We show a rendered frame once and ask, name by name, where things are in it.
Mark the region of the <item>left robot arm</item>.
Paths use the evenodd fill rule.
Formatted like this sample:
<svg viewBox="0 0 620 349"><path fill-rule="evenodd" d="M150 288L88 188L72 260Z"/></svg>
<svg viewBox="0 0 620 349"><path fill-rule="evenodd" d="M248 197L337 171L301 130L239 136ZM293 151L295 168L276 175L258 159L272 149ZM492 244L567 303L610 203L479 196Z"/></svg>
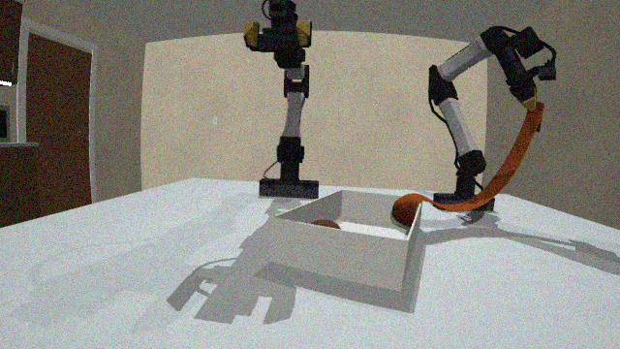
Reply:
<svg viewBox="0 0 620 349"><path fill-rule="evenodd" d="M456 189L452 193L434 193L439 200L468 201L475 194L476 179L486 167L481 150L475 143L458 104L457 92L452 81L460 74L495 54L502 69L521 62L518 54L527 59L544 49L531 26L509 37L500 27L492 26L480 34L468 47L450 60L429 68L429 97L444 115L457 147L460 168L456 172ZM545 66L546 65L546 66ZM439 71L439 72L438 72ZM536 66L526 73L538 75L540 80L556 80L556 70L547 59L544 66ZM454 98L454 99L453 99Z"/></svg>

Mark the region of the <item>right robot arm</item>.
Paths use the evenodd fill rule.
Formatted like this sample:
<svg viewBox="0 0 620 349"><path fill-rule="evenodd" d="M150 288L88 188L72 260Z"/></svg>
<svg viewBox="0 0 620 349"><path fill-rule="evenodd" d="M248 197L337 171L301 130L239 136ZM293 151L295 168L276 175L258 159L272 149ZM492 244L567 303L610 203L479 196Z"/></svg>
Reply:
<svg viewBox="0 0 620 349"><path fill-rule="evenodd" d="M288 0L268 0L268 7L271 27L278 28L280 23L297 22L295 3L288 3ZM304 158L304 146L301 145L299 131L300 118L305 98L309 97L309 65L300 65L300 62L305 62L305 49L303 51L302 48L293 50L288 55L279 55L274 51L273 58L279 68L296 69L284 69L284 97L288 101L288 111L285 129L277 145L277 162L281 163L281 177L280 180L262 178L259 184L319 186L318 180L299 180L298 178L299 163L302 163ZM293 79L301 79L301 81L293 81Z"/></svg>

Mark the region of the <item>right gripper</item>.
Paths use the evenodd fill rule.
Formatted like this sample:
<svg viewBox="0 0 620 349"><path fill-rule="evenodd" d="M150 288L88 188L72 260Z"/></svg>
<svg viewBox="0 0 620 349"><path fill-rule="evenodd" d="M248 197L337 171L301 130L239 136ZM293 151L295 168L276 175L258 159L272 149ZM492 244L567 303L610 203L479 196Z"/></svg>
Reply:
<svg viewBox="0 0 620 349"><path fill-rule="evenodd" d="M262 34L259 32L258 22L244 22L243 38L246 47L252 51L275 51L279 55L288 55L293 50L311 47L312 21L281 23L278 28L272 26L272 28L263 28Z"/></svg>

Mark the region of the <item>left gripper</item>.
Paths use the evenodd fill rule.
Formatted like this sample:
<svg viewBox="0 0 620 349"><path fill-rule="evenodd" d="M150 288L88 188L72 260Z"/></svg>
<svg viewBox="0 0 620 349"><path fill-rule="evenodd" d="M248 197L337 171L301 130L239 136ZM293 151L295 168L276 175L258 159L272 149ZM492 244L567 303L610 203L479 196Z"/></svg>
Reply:
<svg viewBox="0 0 620 349"><path fill-rule="evenodd" d="M523 64L521 62L512 63L504 70L504 73L507 77L507 85L511 86L511 94L517 98L517 101L526 107L527 110L535 111L537 87L531 75L526 73Z"/></svg>

